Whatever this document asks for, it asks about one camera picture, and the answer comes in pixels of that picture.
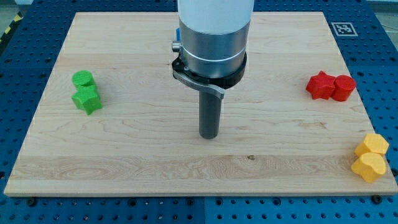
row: metal cylinder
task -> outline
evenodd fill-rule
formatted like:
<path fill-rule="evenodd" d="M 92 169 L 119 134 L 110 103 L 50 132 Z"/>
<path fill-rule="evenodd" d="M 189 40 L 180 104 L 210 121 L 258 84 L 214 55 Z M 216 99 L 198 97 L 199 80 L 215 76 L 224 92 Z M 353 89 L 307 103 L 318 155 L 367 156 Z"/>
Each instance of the metal cylinder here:
<path fill-rule="evenodd" d="M 199 133 L 205 139 L 218 135 L 220 126 L 221 99 L 199 91 Z"/>
<path fill-rule="evenodd" d="M 180 53 L 188 69 L 223 78 L 242 64 L 254 0 L 178 1 Z"/>

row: perforated blue panel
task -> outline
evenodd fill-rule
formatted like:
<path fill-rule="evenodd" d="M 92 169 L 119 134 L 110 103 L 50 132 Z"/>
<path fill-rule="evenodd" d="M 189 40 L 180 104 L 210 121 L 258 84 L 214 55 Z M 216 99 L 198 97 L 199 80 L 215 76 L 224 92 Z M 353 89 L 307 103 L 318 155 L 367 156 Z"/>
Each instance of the perforated blue panel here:
<path fill-rule="evenodd" d="M 355 36 L 334 31 L 377 133 L 391 146 L 398 172 L 398 53 L 362 0 L 259 0 L 255 11 L 322 11 L 351 23 Z M 176 11 L 171 0 L 36 0 L 0 57 L 0 190 L 4 190 L 47 79 L 77 11 Z M 398 223 L 398 196 L 8 198 L 0 223 Z"/>

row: red block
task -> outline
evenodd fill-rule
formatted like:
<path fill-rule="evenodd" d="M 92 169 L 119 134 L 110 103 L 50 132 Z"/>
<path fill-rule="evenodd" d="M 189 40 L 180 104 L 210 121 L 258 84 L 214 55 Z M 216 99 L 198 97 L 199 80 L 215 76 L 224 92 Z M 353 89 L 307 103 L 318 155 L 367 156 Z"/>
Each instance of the red block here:
<path fill-rule="evenodd" d="M 347 75 L 340 75 L 335 80 L 335 90 L 331 97 L 336 101 L 346 101 L 356 87 L 355 80 Z"/>
<path fill-rule="evenodd" d="M 335 77 L 321 71 L 318 75 L 312 76 L 307 87 L 305 88 L 312 95 L 312 99 L 319 98 L 328 100 L 335 90 Z"/>

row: wooden board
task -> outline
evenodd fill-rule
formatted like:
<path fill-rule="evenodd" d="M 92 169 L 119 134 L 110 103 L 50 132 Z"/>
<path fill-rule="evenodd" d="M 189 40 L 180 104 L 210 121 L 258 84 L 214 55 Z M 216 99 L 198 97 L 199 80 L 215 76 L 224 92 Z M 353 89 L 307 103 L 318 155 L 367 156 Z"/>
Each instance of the wooden board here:
<path fill-rule="evenodd" d="M 15 197 L 395 194 L 350 170 L 373 133 L 355 91 L 311 100 L 325 70 L 348 74 L 320 12 L 255 13 L 244 79 L 227 90 L 220 134 L 198 133 L 198 92 L 172 78 L 178 15 L 77 13 L 12 171 Z M 71 77 L 90 70 L 103 109 L 87 116 Z"/>

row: toy block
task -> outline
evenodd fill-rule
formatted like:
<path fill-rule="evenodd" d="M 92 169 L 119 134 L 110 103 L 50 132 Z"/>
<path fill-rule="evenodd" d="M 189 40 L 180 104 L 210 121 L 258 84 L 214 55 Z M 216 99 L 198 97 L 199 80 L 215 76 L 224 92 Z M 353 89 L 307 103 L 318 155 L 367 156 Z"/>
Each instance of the toy block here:
<path fill-rule="evenodd" d="M 88 87 L 80 86 L 77 93 L 72 96 L 72 100 L 76 107 L 86 111 L 87 115 L 90 115 L 94 110 L 102 108 L 100 95 L 95 85 Z"/>
<path fill-rule="evenodd" d="M 72 82 L 76 88 L 79 86 L 92 86 L 95 85 L 93 75 L 91 72 L 81 70 L 72 76 Z"/>
<path fill-rule="evenodd" d="M 335 77 L 321 71 L 318 75 L 311 77 L 305 89 L 311 93 L 313 100 L 319 98 L 328 100 L 335 90 L 334 81 Z"/>
<path fill-rule="evenodd" d="M 362 142 L 356 147 L 355 154 L 361 156 L 367 152 L 374 152 L 385 155 L 388 147 L 388 142 L 380 134 L 366 134 Z"/>
<path fill-rule="evenodd" d="M 351 166 L 351 170 L 366 182 L 373 183 L 386 173 L 386 162 L 377 153 L 362 154 Z"/>
<path fill-rule="evenodd" d="M 335 90 L 331 94 L 336 101 L 346 101 L 356 87 L 355 80 L 347 75 L 339 75 L 335 80 Z"/>

